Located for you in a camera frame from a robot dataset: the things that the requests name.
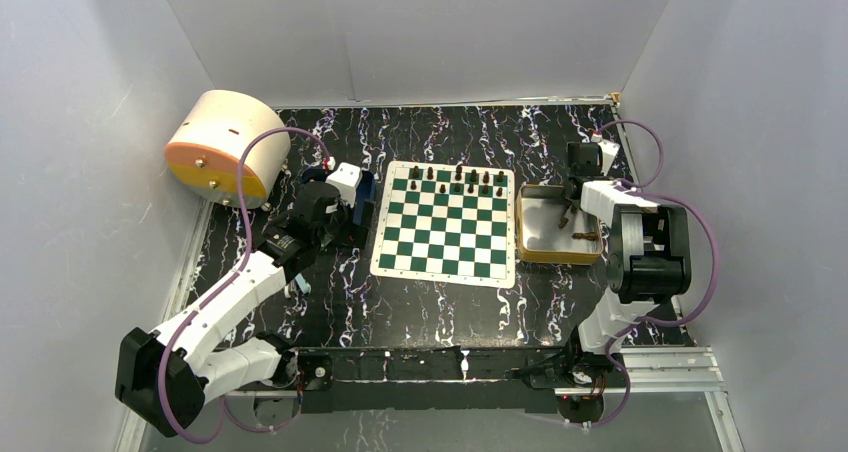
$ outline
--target green square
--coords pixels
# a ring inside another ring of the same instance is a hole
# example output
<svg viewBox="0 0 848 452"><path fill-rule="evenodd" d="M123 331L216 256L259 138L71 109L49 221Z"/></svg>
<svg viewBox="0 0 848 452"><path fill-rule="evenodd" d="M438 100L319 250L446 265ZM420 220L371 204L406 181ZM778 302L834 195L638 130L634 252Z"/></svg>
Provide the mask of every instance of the green square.
<svg viewBox="0 0 848 452"><path fill-rule="evenodd" d="M395 256L389 254L380 254L380 267L384 269L395 268Z"/></svg>
<svg viewBox="0 0 848 452"><path fill-rule="evenodd" d="M477 221L476 220L463 220L462 227L460 231L464 234L473 234L477 232Z"/></svg>
<svg viewBox="0 0 848 452"><path fill-rule="evenodd" d="M489 264L474 264L474 277L491 277Z"/></svg>
<svg viewBox="0 0 848 452"><path fill-rule="evenodd" d="M506 265L506 251L505 250L493 250L492 251L492 263L493 264Z"/></svg>
<svg viewBox="0 0 848 452"><path fill-rule="evenodd" d="M416 230L415 231L415 243L416 244L426 244L430 242L430 231L429 230Z"/></svg>
<svg viewBox="0 0 848 452"><path fill-rule="evenodd" d="M409 270L413 272L426 272L427 259L424 257L413 257L412 263L409 264Z"/></svg>
<svg viewBox="0 0 848 452"><path fill-rule="evenodd" d="M414 215L402 215L400 218L400 226L404 229L414 229L416 222L418 222L418 217Z"/></svg>
<svg viewBox="0 0 848 452"><path fill-rule="evenodd" d="M477 236L477 248L478 249L490 249L492 248L492 237L489 235L478 235Z"/></svg>
<svg viewBox="0 0 848 452"><path fill-rule="evenodd" d="M474 249L472 249L471 247L460 247L459 260L464 260L466 262L474 262Z"/></svg>
<svg viewBox="0 0 848 452"><path fill-rule="evenodd" d="M506 223L505 222L492 222L492 236L494 236L494 237L506 237Z"/></svg>
<svg viewBox="0 0 848 452"><path fill-rule="evenodd" d="M430 222L430 230L444 232L448 228L448 219L444 217L433 217Z"/></svg>
<svg viewBox="0 0 848 452"><path fill-rule="evenodd" d="M445 245L459 245L459 234L456 232L446 232Z"/></svg>
<svg viewBox="0 0 848 452"><path fill-rule="evenodd" d="M401 242L398 244L396 255L412 255L412 242Z"/></svg>
<svg viewBox="0 0 848 452"><path fill-rule="evenodd" d="M397 240L400 238L400 229L398 227L386 227L383 238L385 240Z"/></svg>
<svg viewBox="0 0 848 452"><path fill-rule="evenodd" d="M459 272L459 262L456 260L442 261L442 273L448 275L456 275Z"/></svg>
<svg viewBox="0 0 848 452"><path fill-rule="evenodd" d="M441 259L445 255L445 246L430 244L430 250L427 251L427 257L431 259Z"/></svg>

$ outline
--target chess mat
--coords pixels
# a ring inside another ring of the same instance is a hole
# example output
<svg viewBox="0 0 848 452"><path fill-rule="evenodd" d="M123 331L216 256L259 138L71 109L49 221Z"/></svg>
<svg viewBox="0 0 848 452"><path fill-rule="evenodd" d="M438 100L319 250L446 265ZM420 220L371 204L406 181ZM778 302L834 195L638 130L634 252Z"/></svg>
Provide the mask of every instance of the chess mat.
<svg viewBox="0 0 848 452"><path fill-rule="evenodd" d="M420 169L417 179L413 178L415 166ZM472 170L477 180L469 191ZM486 172L489 187L484 192ZM389 163L372 255L373 275L483 287L515 285L514 174L469 166L463 166L460 180L455 174L455 165Z"/></svg>

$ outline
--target gray wall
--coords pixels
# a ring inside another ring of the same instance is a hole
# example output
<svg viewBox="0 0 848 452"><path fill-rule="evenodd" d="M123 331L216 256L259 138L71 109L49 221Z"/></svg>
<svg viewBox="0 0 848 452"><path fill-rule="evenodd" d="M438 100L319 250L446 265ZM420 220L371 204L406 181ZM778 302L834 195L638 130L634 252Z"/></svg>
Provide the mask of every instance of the gray wall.
<svg viewBox="0 0 848 452"><path fill-rule="evenodd" d="M168 0L217 87L272 105L620 91L668 0Z"/></svg>
<svg viewBox="0 0 848 452"><path fill-rule="evenodd" d="M724 273L694 327L752 451L848 446L846 11L848 0L671 0L622 98L625 117L665 139L652 189L696 201L717 231ZM628 133L648 175L653 145Z"/></svg>
<svg viewBox="0 0 848 452"><path fill-rule="evenodd" d="M165 0L0 0L3 450L111 450L198 199L162 147L211 87Z"/></svg>

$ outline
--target marble surface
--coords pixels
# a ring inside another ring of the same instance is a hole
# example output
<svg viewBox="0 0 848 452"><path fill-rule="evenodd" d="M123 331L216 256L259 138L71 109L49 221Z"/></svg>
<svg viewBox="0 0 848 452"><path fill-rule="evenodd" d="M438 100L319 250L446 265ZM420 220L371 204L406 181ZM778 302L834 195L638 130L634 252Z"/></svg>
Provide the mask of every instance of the marble surface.
<svg viewBox="0 0 848 452"><path fill-rule="evenodd" d="M337 161L358 164L378 181L392 160L508 168L519 184L560 184L565 148L614 119L608 105L406 107L280 110L288 126L313 131ZM605 136L618 140L616 131ZM289 206L296 178L320 162L311 142L293 139L288 170L269 199L270 213L253 214L261 230ZM610 175L630 177L620 152ZM378 186L378 200L381 186ZM214 284L244 249L235 209L216 205L197 263L192 300ZM224 340L233 346L273 330L308 347L537 346L565 343L605 287L602 260L593 266L518 262L511 289L375 277L369 273L372 237L360 249L328 249L304 272L308 296L276 294ZM671 318L670 306L655 315ZM691 345L685 330L640 326L637 345Z"/></svg>

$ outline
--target table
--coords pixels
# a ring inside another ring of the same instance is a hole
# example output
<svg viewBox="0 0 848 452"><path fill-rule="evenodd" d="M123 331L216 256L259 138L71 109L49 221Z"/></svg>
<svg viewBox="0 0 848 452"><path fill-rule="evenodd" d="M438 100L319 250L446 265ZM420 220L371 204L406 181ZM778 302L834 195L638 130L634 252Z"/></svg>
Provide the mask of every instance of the table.
<svg viewBox="0 0 848 452"><path fill-rule="evenodd" d="M373 172L378 181L392 160L461 161L469 166L511 169L519 185L562 183L566 144L588 140L591 129L616 118L609 103L278 112L286 125L320 136L337 162L358 164ZM605 137L620 142L617 130L606 131ZM253 213L254 230L261 230L269 216L291 204L296 178L320 158L311 141L293 139L288 170L280 175L269 199L272 209ZM623 152L610 175L631 177ZM244 247L242 236L236 210L215 205L191 300L232 267ZM372 244L373 231L364 249L322 253L303 274L312 285L308 296L271 297L251 312L222 346L239 345L263 330L275 331L300 347L558 346L589 315L605 287L606 252L593 266L518 262L515 286L495 289L372 276ZM654 314L675 317L670 306ZM642 325L627 343L692 345L692 339L685 329Z"/></svg>

